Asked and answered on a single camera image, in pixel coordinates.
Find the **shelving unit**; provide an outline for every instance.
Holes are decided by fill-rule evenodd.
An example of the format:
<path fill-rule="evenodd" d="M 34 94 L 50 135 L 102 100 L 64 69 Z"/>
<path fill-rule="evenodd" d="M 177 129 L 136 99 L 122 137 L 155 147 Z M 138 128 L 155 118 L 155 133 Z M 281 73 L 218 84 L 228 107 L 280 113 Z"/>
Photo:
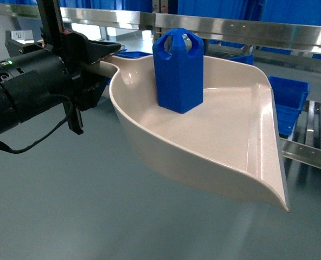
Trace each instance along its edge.
<path fill-rule="evenodd" d="M 218 53 L 254 54 L 260 60 L 294 63 L 304 70 L 321 73 L 321 60 L 302 57 L 304 52 L 321 54 L 321 27 L 297 24 L 281 24 L 230 20 L 208 17 L 194 17 L 169 14 L 150 14 L 138 11 L 115 11 L 79 8 L 61 8 L 65 23 L 92 24 L 137 30 L 154 30 L 156 36 L 175 27 L 186 27 L 203 39 L 242 43 L 241 49 L 209 46 Z M 40 18 L 37 6 L 0 4 L 0 14 L 11 17 Z M 280 55 L 258 50 L 259 46 L 295 50 L 298 56 Z M 310 101 L 304 108 L 307 113 L 305 129 L 296 126 L 289 138 L 281 138 L 283 156 L 321 168 L 321 103 Z M 318 127 L 314 119 L 319 119 Z M 304 141 L 294 138 L 294 133 L 305 132 Z M 314 145 L 319 136 L 320 146 Z"/>

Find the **metal frame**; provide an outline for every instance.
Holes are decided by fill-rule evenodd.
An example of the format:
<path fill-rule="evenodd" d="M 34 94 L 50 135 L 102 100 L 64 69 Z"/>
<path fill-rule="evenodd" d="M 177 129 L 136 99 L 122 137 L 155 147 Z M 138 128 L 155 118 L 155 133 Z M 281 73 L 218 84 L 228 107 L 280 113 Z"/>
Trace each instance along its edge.
<path fill-rule="evenodd" d="M 185 27 L 205 39 L 321 54 L 321 26 L 83 8 L 61 8 L 61 13 L 65 23 L 125 29 Z M 0 4 L 0 14 L 40 18 L 33 5 Z"/>
<path fill-rule="evenodd" d="M 281 139 L 284 157 L 321 169 L 321 149 Z"/>

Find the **metal shelf rail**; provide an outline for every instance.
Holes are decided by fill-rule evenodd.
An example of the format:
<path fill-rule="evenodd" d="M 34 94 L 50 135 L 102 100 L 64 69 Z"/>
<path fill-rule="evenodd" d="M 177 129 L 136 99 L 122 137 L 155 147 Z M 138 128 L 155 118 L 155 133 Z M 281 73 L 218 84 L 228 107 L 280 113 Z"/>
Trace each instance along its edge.
<path fill-rule="evenodd" d="M 244 51 L 252 50 L 252 46 L 266 46 L 321 54 L 320 26 L 80 8 L 61 8 L 61 13 L 66 23 L 138 30 L 152 29 L 158 35 L 171 28 L 185 27 L 203 39 L 246 44 L 247 48 L 244 48 Z M 0 4 L 0 14 L 11 17 L 40 18 L 37 6 L 31 5 Z M 276 59 L 295 60 L 296 62 L 302 58 L 270 55 L 272 57 L 274 55 Z M 321 65 L 321 61 L 310 61 L 312 62 L 316 67 Z M 307 102 L 305 108 L 303 112 L 307 113 L 305 140 L 304 142 L 294 140 L 294 132 L 297 131 L 295 127 L 290 137 L 280 138 L 283 156 L 321 168 L 321 103 L 310 101 Z M 315 115 L 319 117 L 318 127 L 314 125 Z M 314 147 L 317 129 L 320 139 L 318 148 Z"/>

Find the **blue 3d-printed object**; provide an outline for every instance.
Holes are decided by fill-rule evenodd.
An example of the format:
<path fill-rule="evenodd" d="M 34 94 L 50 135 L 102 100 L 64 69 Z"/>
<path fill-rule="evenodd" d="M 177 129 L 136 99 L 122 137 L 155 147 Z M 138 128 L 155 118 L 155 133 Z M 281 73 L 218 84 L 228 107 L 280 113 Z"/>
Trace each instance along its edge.
<path fill-rule="evenodd" d="M 170 37 L 169 52 L 164 44 Z M 186 49 L 185 38 L 192 46 Z M 183 28 L 169 30 L 153 44 L 158 104 L 185 113 L 203 102 L 204 43 Z"/>

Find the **gray floor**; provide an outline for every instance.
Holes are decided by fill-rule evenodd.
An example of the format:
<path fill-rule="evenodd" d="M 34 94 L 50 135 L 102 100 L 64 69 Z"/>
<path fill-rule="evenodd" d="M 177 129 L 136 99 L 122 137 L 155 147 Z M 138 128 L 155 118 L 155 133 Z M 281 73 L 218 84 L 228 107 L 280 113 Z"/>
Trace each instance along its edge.
<path fill-rule="evenodd" d="M 265 65 L 268 74 L 309 77 Z M 0 136 L 22 148 L 63 117 L 61 106 Z M 321 170 L 285 161 L 291 212 L 173 182 L 133 154 L 109 100 L 21 155 L 0 152 L 3 260 L 321 259 Z"/>

